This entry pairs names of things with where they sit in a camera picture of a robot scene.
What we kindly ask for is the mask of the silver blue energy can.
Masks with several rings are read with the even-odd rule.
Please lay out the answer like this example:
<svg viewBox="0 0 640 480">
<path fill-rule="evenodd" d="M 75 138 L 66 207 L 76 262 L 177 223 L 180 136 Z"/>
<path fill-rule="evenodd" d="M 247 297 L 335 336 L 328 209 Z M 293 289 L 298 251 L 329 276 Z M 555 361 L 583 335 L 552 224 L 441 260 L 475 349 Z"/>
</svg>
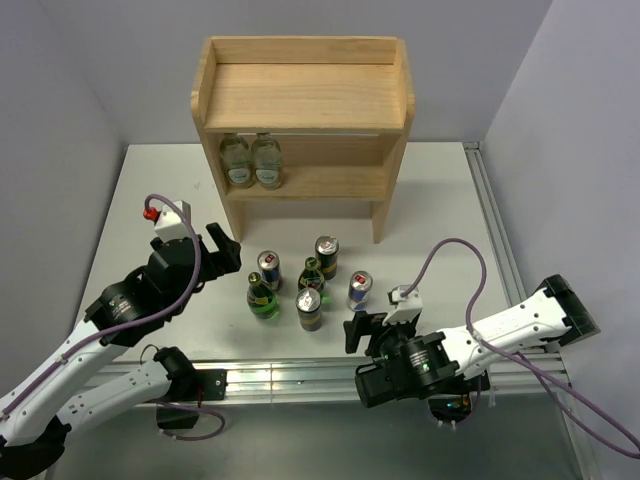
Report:
<svg viewBox="0 0 640 480">
<path fill-rule="evenodd" d="M 349 281 L 347 305 L 353 311 L 363 310 L 373 287 L 373 277 L 367 271 L 356 271 Z"/>
</svg>

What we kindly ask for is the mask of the green glass bottle front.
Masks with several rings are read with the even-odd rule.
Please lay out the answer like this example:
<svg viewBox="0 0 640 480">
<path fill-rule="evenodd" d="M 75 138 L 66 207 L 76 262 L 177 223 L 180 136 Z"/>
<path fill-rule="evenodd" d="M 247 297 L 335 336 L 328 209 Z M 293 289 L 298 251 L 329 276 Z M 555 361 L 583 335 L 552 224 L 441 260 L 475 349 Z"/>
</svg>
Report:
<svg viewBox="0 0 640 480">
<path fill-rule="evenodd" d="M 276 294 L 262 280 L 258 272 L 248 275 L 246 301 L 250 311 L 259 319 L 275 317 L 279 312 Z"/>
</svg>

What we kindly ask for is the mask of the black yellow soda can front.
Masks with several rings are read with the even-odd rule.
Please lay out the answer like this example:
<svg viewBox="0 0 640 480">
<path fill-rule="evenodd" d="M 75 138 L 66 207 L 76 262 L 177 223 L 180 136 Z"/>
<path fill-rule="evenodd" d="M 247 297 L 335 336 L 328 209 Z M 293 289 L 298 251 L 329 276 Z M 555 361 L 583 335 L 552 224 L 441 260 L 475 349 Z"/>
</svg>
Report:
<svg viewBox="0 0 640 480">
<path fill-rule="evenodd" d="M 317 290 L 313 288 L 300 290 L 295 304 L 303 329 L 316 331 L 322 326 L 322 299 Z"/>
</svg>

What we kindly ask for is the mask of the black yellow soda can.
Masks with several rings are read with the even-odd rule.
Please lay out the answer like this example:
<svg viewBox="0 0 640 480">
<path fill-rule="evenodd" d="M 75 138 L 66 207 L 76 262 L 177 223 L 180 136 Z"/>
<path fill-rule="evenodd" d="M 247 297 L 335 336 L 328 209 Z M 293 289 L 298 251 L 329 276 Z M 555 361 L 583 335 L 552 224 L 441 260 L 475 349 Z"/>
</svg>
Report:
<svg viewBox="0 0 640 480">
<path fill-rule="evenodd" d="M 295 304 L 303 329 L 316 331 L 322 326 L 322 299 L 317 290 L 313 288 L 300 290 Z"/>
<path fill-rule="evenodd" d="M 333 279 L 338 268 L 339 241 L 336 237 L 323 235 L 315 242 L 315 257 L 326 280 Z"/>
</svg>

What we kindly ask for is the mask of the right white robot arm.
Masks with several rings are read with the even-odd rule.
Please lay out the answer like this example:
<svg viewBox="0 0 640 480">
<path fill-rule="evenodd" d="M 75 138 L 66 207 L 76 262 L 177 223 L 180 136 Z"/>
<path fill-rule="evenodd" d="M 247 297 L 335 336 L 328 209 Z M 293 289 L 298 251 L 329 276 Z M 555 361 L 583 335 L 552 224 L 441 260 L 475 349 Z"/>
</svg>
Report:
<svg viewBox="0 0 640 480">
<path fill-rule="evenodd" d="M 372 408 L 392 400 L 426 399 L 486 391 L 489 366 L 505 354 L 552 344 L 565 346 L 599 333 L 594 319 L 560 275 L 546 278 L 520 304 L 474 322 L 420 335 L 418 293 L 403 286 L 388 294 L 392 311 L 358 311 L 345 322 L 345 350 L 357 351 L 369 339 L 368 365 L 359 366 L 355 385 L 360 401 Z"/>
</svg>

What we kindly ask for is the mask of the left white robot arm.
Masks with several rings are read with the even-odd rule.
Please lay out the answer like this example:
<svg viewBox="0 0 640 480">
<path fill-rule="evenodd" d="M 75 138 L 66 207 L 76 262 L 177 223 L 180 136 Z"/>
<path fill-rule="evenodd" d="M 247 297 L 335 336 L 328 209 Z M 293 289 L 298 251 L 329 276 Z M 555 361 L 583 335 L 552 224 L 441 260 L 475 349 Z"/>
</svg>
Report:
<svg viewBox="0 0 640 480">
<path fill-rule="evenodd" d="M 1 474 L 30 479 L 55 464 L 71 440 L 139 403 L 196 398 L 200 382 L 177 347 L 163 347 L 132 371 L 91 390 L 104 366 L 180 315 L 205 283 L 241 267 L 238 242 L 216 223 L 206 227 L 217 251 L 200 238 L 154 238 L 146 264 L 106 287 L 69 337 L 1 400 Z"/>
</svg>

